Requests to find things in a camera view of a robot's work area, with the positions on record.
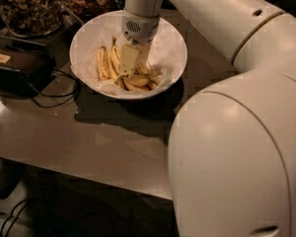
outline electronic device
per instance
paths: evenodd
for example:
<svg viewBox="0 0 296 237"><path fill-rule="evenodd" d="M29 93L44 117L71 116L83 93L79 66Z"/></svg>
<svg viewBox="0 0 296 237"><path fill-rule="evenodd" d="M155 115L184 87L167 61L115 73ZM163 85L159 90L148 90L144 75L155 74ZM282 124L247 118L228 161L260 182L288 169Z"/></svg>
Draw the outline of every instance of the electronic device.
<svg viewBox="0 0 296 237"><path fill-rule="evenodd" d="M53 79L55 66L41 51L0 48L0 91L34 97Z"/></svg>
<svg viewBox="0 0 296 237"><path fill-rule="evenodd" d="M239 71L179 111L169 171L181 236L296 237L296 18L263 0L169 0ZM145 44L162 0L126 0Z"/></svg>

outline gray tabletop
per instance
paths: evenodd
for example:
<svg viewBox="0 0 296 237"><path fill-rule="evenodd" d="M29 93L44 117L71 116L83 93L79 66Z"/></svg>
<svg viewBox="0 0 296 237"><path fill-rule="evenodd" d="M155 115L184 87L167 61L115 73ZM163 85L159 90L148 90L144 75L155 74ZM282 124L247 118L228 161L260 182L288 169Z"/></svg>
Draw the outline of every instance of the gray tabletop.
<svg viewBox="0 0 296 237"><path fill-rule="evenodd" d="M168 138L173 118L190 96L234 71L180 13L164 11L163 18L187 44L186 70L176 85L142 102L116 101L83 85L76 100L54 108L0 94L0 157L171 199ZM70 72L69 62L62 70ZM73 87L72 80L56 77L44 92L60 94ZM35 100L42 106L62 101Z"/></svg>

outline floor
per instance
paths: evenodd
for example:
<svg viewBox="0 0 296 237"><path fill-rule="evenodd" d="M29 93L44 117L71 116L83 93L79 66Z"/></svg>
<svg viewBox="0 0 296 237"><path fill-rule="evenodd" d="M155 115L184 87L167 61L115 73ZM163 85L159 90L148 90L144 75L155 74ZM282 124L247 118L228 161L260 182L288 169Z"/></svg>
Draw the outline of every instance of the floor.
<svg viewBox="0 0 296 237"><path fill-rule="evenodd" d="M168 200L8 164L21 182L1 172L0 237L179 236Z"/></svg>

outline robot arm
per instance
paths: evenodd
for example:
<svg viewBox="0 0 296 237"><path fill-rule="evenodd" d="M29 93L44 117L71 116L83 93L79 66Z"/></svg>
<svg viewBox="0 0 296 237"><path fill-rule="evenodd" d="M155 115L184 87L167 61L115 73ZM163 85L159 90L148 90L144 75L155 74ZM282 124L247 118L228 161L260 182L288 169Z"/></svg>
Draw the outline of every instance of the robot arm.
<svg viewBox="0 0 296 237"><path fill-rule="evenodd" d="M147 43L161 0L134 1L124 32ZM194 95L173 124L180 234L296 237L296 19L263 0L170 1L241 73Z"/></svg>

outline white bowl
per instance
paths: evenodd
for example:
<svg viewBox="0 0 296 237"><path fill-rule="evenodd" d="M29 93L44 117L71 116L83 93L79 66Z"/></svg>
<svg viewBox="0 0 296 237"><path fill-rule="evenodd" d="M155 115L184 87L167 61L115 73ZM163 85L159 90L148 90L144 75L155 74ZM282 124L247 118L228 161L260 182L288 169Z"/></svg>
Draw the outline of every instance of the white bowl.
<svg viewBox="0 0 296 237"><path fill-rule="evenodd" d="M169 89L185 70L187 50L178 30L164 19L160 19L148 56L152 69L162 68L164 80L150 92L127 92L108 82L100 82L95 55L101 46L111 48L112 37L122 46L126 39L121 32L122 11L102 14L86 23L75 35L70 46L70 62L73 73L96 92L120 100L151 98Z"/></svg>

